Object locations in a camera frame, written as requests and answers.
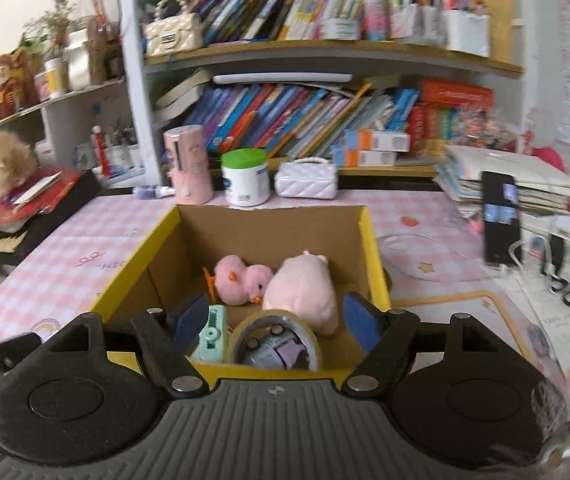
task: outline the stack of papers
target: stack of papers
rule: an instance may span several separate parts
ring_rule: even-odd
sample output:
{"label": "stack of papers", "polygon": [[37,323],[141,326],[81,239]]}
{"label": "stack of papers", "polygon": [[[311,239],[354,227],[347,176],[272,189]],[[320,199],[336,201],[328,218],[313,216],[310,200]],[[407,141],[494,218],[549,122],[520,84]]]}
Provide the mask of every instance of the stack of papers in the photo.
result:
{"label": "stack of papers", "polygon": [[436,182],[463,209],[480,209],[482,172],[494,171],[513,176],[522,210],[568,214],[570,176],[536,156],[471,146],[448,145],[446,150],[436,166]]}

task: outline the phone screen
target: phone screen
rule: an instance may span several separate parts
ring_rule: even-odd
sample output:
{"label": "phone screen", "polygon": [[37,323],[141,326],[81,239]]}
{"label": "phone screen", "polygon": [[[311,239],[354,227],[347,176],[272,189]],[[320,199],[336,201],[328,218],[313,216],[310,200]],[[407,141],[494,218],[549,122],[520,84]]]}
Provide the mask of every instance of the phone screen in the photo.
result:
{"label": "phone screen", "polygon": [[[484,220],[485,261],[489,264],[515,265],[510,246],[520,240],[518,188],[511,175],[484,171],[482,218]],[[521,259],[520,247],[514,250]]]}

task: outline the pig plush toy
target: pig plush toy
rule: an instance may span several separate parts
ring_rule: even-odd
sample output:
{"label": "pig plush toy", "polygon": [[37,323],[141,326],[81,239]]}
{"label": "pig plush toy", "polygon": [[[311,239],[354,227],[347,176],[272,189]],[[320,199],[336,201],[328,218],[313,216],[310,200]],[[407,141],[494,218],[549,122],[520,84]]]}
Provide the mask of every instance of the pig plush toy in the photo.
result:
{"label": "pig plush toy", "polygon": [[287,310],[316,334],[333,335],[338,328],[338,309],[327,258],[308,251],[287,258],[267,285],[263,309]]}
{"label": "pig plush toy", "polygon": [[214,267],[214,287],[220,300],[228,305],[261,303],[274,273],[264,265],[246,266],[239,256],[229,254]]}

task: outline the white quilted case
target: white quilted case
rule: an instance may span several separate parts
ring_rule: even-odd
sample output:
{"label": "white quilted case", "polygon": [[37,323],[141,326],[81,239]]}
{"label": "white quilted case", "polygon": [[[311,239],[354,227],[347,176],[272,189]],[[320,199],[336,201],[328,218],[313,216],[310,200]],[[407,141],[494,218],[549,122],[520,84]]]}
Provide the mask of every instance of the white quilted case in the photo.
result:
{"label": "white quilted case", "polygon": [[334,198],[338,192],[336,165],[318,157],[284,162],[274,178],[279,196]]}

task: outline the white bottle with green lid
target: white bottle with green lid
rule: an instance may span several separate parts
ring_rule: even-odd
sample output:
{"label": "white bottle with green lid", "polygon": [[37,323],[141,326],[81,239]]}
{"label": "white bottle with green lid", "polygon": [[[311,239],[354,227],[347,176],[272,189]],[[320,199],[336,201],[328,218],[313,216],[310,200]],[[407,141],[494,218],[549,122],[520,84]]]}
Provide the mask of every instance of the white bottle with green lid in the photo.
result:
{"label": "white bottle with green lid", "polygon": [[270,197],[267,157],[259,148],[243,148],[220,157],[225,198],[231,205],[251,207]]}

